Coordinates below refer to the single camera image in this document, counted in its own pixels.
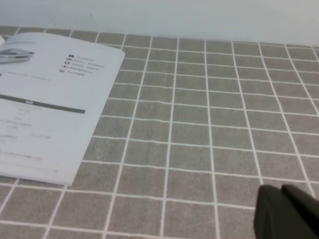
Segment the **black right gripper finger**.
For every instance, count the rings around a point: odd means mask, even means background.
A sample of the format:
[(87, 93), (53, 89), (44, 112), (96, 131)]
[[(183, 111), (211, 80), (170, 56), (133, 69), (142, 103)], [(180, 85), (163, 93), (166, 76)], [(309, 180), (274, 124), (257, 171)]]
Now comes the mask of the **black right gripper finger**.
[(319, 201), (291, 184), (258, 189), (254, 215), (257, 239), (317, 239)]

